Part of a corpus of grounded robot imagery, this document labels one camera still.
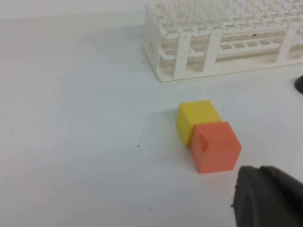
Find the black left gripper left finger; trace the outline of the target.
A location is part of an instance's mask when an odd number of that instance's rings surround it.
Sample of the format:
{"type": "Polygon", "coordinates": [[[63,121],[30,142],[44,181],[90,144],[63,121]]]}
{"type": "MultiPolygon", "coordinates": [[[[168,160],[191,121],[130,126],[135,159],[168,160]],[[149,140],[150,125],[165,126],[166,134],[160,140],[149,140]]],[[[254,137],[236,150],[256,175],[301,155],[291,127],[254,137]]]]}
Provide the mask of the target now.
{"type": "Polygon", "coordinates": [[[238,172],[232,204],[238,227],[301,227],[297,213],[278,191],[269,175],[252,166],[238,172]]]}

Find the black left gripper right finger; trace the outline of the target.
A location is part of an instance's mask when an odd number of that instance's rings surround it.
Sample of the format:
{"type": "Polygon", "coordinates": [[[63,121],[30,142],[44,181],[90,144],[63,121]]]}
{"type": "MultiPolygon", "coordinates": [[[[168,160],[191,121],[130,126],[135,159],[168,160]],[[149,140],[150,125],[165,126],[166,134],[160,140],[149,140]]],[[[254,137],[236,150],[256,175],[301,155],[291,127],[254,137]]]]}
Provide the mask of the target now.
{"type": "Polygon", "coordinates": [[[278,191],[297,212],[303,212],[303,183],[274,166],[261,166],[260,170],[269,175],[278,191]]]}

